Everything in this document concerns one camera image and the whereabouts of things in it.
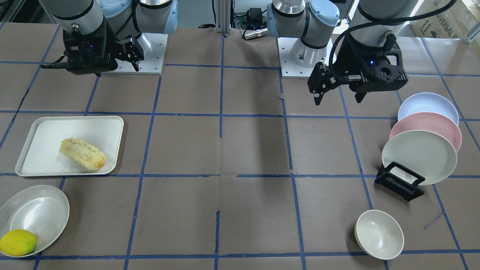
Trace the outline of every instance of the metal mounting plate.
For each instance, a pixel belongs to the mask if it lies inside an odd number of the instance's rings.
[[[312,74],[313,68],[307,68],[297,64],[290,55],[290,50],[297,41],[296,37],[279,37],[278,38],[278,55],[280,57],[280,65],[282,67],[282,77],[290,79],[308,79]],[[327,45],[327,55],[330,55],[333,43],[330,39]]]
[[[152,50],[144,49],[145,59],[139,63],[139,72],[133,69],[130,62],[117,60],[119,67],[114,71],[104,72],[103,74],[161,75],[168,35],[152,33],[143,33],[143,35],[146,35],[147,39],[150,40]]]

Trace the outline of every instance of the plate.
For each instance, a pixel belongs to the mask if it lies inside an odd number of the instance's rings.
[[[402,132],[390,139],[382,151],[382,164],[396,161],[425,177],[419,185],[438,183],[455,169],[457,155],[453,145],[441,135],[426,130]],[[393,168],[394,175],[412,184],[416,178]]]
[[[117,166],[123,119],[118,116],[42,117],[30,129],[15,172],[20,176],[107,174]],[[106,162],[87,170],[60,153],[62,140],[75,137],[98,147]]]
[[[31,256],[50,246],[65,229],[69,214],[68,199],[56,187],[36,185],[15,194],[0,208],[0,237],[11,230],[23,229],[35,234],[38,241],[29,254],[7,256]]]
[[[409,130],[427,130],[445,137],[458,152],[462,145],[462,132],[450,118],[436,112],[417,112],[397,122],[389,139]]]
[[[458,125],[458,112],[446,98],[435,93],[418,93],[406,99],[398,110],[398,121],[417,112],[436,112],[442,114]]]

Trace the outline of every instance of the white plate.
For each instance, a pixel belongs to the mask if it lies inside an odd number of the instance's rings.
[[[23,229],[37,237],[37,244],[27,255],[7,256],[31,256],[50,246],[65,229],[69,214],[68,199],[56,187],[36,185],[15,194],[0,208],[0,237]]]
[[[438,183],[455,169],[455,147],[444,137],[426,130],[402,132],[390,139],[382,151],[382,164],[387,167],[396,161],[425,177],[419,185]],[[394,175],[412,184],[415,178],[399,168]]]
[[[458,112],[455,106],[443,96],[435,93],[418,93],[406,99],[398,110],[398,120],[417,112],[436,112],[454,121],[458,125]]]
[[[123,119],[118,116],[42,117],[30,129],[15,172],[20,176],[107,174],[117,166]],[[75,137],[98,147],[106,162],[87,170],[60,153],[62,140]]]

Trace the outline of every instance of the pink plate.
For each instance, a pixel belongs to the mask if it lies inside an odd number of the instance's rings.
[[[462,145],[462,133],[454,121],[436,112],[417,112],[398,121],[390,132],[389,139],[409,130],[426,130],[445,137],[458,152]]]

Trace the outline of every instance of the cardboard box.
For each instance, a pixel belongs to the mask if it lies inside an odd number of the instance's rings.
[[[425,0],[416,15],[425,14],[445,6],[450,0]],[[480,21],[480,0],[458,0],[444,13],[410,22],[417,37],[459,38],[465,35]],[[480,37],[470,46],[480,58]]]

